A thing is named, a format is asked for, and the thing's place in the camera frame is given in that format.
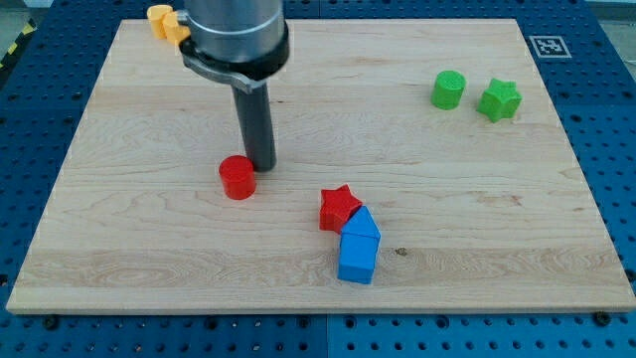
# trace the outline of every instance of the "blue pegboard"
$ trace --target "blue pegboard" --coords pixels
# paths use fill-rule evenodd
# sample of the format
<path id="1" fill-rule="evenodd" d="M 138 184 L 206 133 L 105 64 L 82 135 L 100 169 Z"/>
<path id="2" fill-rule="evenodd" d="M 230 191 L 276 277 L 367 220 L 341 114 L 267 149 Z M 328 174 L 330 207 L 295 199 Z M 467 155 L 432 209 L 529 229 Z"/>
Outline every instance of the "blue pegboard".
<path id="1" fill-rule="evenodd" d="M 119 21 L 143 18 L 155 3 L 183 6 L 57 0 L 0 92 L 3 306 Z M 531 36 L 560 36 L 571 58 L 531 53 L 619 257 L 634 277 L 636 85 L 582 1 L 286 0 L 285 15 L 515 18 L 530 48 Z M 635 356 L 635 313 L 609 318 L 609 323 L 591 314 L 52 318 L 15 317 L 2 309 L 0 356 Z"/>

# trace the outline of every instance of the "wood grain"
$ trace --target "wood grain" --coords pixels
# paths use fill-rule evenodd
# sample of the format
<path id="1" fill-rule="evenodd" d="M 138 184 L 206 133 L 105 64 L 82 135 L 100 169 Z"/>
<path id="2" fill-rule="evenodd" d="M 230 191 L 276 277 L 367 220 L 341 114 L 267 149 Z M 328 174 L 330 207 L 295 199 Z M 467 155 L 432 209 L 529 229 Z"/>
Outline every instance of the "wood grain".
<path id="1" fill-rule="evenodd" d="M 270 81 L 278 165 L 225 197 L 230 89 L 122 22 L 8 303 L 14 313 L 626 311 L 636 300 L 511 20 L 290 21 Z M 468 86 L 429 103 L 436 74 Z M 492 77 L 516 117 L 475 111 Z M 372 285 L 335 279 L 320 189 L 382 233 Z M 398 255 L 396 250 L 403 248 Z"/>

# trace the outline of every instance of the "metal cylinder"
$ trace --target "metal cylinder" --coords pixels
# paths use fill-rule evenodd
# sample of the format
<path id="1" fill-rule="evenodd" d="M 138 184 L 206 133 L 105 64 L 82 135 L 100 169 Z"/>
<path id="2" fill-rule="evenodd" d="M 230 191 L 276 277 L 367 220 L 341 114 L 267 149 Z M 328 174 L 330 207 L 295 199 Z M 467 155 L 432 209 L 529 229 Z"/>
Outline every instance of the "metal cylinder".
<path id="1" fill-rule="evenodd" d="M 197 49 L 229 63 L 271 52 L 282 39 L 282 0 L 185 0 Z"/>
<path id="2" fill-rule="evenodd" d="M 250 94 L 232 87 L 232 93 L 237 105 L 245 155 L 253 163 L 255 171 L 271 170 L 276 165 L 276 149 L 267 84 L 254 89 Z"/>

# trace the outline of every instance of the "blue block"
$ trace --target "blue block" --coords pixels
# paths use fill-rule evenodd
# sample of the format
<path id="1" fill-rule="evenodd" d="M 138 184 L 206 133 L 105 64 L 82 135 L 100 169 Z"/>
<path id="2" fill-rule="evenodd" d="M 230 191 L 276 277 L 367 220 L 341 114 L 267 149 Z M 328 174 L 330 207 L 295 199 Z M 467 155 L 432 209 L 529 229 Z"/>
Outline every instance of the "blue block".
<path id="1" fill-rule="evenodd" d="M 358 209 L 356 214 L 349 219 L 347 224 L 342 228 L 342 234 L 374 238 L 378 243 L 381 237 L 376 221 L 374 221 L 374 217 L 366 206 L 362 206 Z"/>
<path id="2" fill-rule="evenodd" d="M 378 241 L 374 238 L 342 234 L 338 278 L 369 284 L 376 269 Z"/>

